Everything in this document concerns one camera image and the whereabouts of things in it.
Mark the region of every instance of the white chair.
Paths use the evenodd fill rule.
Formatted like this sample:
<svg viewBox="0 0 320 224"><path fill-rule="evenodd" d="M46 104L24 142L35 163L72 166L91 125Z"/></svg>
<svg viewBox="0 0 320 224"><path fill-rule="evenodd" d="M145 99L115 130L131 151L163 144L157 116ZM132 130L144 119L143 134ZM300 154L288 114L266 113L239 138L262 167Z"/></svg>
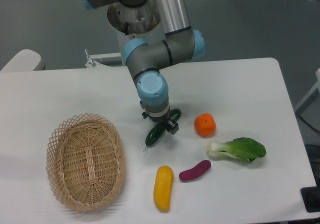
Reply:
<svg viewBox="0 0 320 224"><path fill-rule="evenodd" d="M318 69L315 74L317 77L317 82L311 87L311 89L304 95L304 97L294 108L296 117L299 117L301 113L303 113L320 94L320 69Z"/></svg>
<svg viewBox="0 0 320 224"><path fill-rule="evenodd" d="M0 73L29 72L45 69L46 65L41 56L33 50L24 49L18 52Z"/></svg>

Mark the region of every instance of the silver metal tube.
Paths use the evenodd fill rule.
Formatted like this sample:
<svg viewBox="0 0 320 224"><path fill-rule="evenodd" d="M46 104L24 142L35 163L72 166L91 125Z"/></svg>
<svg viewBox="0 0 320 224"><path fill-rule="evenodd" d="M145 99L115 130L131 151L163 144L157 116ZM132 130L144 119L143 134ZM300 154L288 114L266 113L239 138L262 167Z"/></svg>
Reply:
<svg viewBox="0 0 320 224"><path fill-rule="evenodd" d="M189 27L185 0L156 0L165 33Z"/></svg>

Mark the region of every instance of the yellow squash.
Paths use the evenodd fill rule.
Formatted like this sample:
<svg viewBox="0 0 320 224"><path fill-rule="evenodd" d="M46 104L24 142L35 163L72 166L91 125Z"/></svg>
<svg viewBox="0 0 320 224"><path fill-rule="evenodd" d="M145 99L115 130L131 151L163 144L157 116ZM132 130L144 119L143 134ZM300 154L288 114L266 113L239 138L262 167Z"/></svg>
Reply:
<svg viewBox="0 0 320 224"><path fill-rule="evenodd" d="M153 199L156 207L161 212L168 212L170 209L170 196L172 184L174 181L174 172L167 166L159 167L154 184Z"/></svg>

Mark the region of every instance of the black cable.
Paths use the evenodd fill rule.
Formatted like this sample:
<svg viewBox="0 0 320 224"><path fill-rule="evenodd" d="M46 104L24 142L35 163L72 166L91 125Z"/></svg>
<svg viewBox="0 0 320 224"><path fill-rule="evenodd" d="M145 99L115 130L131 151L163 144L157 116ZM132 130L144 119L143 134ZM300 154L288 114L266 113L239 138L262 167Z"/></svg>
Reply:
<svg viewBox="0 0 320 224"><path fill-rule="evenodd" d="M313 131L315 131L316 133L320 134L320 130L314 128L312 125L310 125L305 119L303 119L303 117L300 115L299 118L301 119L301 121L303 121L308 127L310 127Z"/></svg>

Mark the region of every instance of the metal bracket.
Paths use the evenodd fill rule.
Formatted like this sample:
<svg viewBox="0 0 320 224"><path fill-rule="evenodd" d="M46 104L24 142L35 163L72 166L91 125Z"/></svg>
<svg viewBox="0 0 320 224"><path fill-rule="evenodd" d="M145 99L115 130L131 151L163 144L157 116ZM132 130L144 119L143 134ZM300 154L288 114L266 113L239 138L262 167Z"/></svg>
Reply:
<svg viewBox="0 0 320 224"><path fill-rule="evenodd" d="M87 68L93 68L98 66L106 66L106 67L118 67L123 66L122 64L122 57L121 53L108 53L108 54L97 54L97 55L90 55L88 49L85 49L85 56L86 56L86 64Z"/></svg>

